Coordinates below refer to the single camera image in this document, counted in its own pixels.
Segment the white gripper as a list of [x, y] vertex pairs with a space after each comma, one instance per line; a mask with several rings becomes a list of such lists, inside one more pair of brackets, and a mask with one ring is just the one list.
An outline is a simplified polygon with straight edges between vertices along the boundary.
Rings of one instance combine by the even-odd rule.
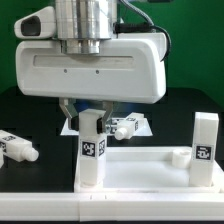
[[14, 25], [16, 77], [26, 95], [58, 97], [70, 130], [79, 130], [75, 99], [103, 101], [97, 133], [110, 131], [114, 103], [152, 104], [166, 92], [162, 32], [116, 32], [108, 5], [55, 5]]

